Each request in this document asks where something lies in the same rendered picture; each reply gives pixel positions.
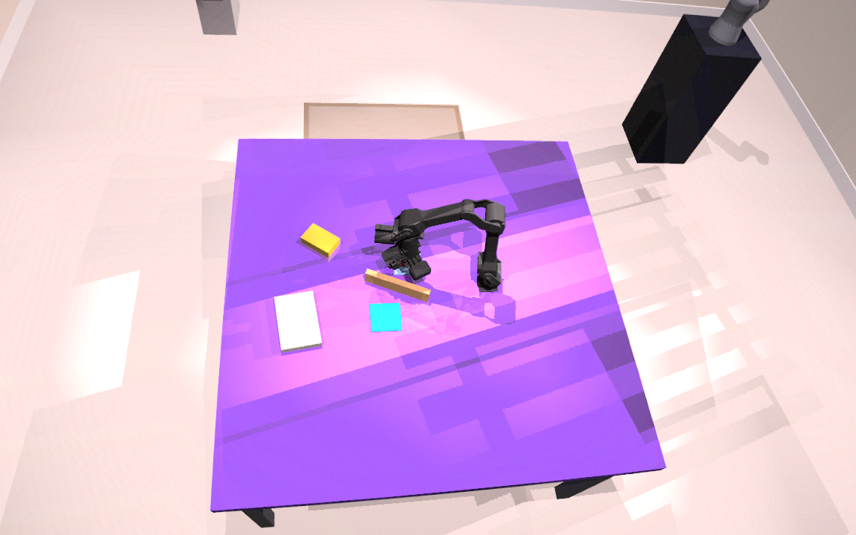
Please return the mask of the yellow rectangular block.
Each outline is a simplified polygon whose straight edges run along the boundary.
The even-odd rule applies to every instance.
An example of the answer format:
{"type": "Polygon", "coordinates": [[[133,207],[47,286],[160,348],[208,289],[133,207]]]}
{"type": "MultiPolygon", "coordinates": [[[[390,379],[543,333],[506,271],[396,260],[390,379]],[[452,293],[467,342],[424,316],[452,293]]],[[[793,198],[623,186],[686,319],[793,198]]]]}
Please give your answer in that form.
{"type": "Polygon", "coordinates": [[[300,237],[300,241],[327,258],[331,256],[331,253],[340,244],[340,238],[337,238],[336,235],[329,233],[314,223],[311,227],[307,228],[306,233],[300,237]]]}

